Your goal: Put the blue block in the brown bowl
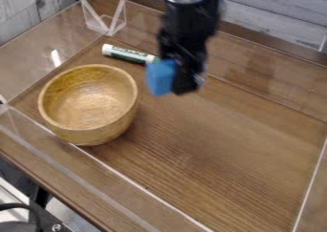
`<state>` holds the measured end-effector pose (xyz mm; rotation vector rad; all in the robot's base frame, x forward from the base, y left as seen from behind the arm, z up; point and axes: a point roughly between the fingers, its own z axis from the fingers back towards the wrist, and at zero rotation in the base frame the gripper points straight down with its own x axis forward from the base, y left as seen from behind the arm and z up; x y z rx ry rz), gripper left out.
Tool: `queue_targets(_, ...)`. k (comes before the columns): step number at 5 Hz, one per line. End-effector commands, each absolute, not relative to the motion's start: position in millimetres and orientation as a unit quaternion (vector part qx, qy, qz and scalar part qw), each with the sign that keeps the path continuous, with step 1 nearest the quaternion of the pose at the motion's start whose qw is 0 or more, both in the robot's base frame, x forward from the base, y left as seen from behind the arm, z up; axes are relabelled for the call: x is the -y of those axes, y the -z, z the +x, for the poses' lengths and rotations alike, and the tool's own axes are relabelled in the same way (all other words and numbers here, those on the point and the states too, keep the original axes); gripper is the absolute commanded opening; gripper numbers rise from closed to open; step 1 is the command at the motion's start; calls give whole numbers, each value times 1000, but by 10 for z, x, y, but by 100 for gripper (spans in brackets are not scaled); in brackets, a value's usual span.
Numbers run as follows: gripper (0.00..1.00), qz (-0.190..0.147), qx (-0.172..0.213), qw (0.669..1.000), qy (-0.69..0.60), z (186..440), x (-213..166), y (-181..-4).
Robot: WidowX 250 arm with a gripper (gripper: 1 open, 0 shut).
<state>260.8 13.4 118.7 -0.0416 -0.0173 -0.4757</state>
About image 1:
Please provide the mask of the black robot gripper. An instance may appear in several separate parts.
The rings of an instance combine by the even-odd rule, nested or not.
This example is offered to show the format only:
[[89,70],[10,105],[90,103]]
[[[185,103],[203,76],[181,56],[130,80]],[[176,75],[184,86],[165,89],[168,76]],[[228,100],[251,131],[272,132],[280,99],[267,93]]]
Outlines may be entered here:
[[196,92],[205,84],[205,43],[215,35],[223,0],[164,0],[166,9],[157,35],[160,57],[177,60],[173,93]]

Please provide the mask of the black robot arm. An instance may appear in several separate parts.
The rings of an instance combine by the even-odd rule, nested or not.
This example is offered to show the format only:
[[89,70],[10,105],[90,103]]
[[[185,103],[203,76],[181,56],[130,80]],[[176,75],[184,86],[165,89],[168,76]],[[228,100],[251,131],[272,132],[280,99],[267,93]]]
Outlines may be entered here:
[[164,0],[160,55],[173,59],[173,93],[195,92],[204,84],[207,40],[216,34],[224,0]]

